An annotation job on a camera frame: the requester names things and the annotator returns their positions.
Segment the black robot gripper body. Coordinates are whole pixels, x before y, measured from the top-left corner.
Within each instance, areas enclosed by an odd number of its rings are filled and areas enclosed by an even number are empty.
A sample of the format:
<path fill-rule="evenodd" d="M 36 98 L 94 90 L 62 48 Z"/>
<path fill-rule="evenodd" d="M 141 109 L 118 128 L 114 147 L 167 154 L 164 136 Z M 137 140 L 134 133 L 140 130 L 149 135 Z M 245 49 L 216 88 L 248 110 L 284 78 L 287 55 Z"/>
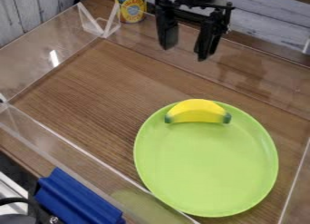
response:
<path fill-rule="evenodd" d="M 199 25 L 215 21 L 228 27 L 233 5 L 223 0 L 155 0 L 156 26 L 176 25 L 177 21 Z"/>

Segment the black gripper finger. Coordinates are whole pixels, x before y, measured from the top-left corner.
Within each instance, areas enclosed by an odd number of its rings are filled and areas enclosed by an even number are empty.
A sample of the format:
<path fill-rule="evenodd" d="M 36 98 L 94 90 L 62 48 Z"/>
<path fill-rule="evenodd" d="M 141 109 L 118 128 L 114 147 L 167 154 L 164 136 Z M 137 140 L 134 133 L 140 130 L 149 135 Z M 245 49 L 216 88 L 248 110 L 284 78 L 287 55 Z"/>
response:
<path fill-rule="evenodd" d="M 177 43 L 175 12 L 168 7 L 156 6 L 155 16 L 159 44 L 163 50 L 168 50 Z"/>
<path fill-rule="evenodd" d="M 193 46 L 199 62 L 204 61 L 215 53 L 221 34 L 221 21 L 211 18 L 204 19 L 200 23 L 200 33 Z"/>

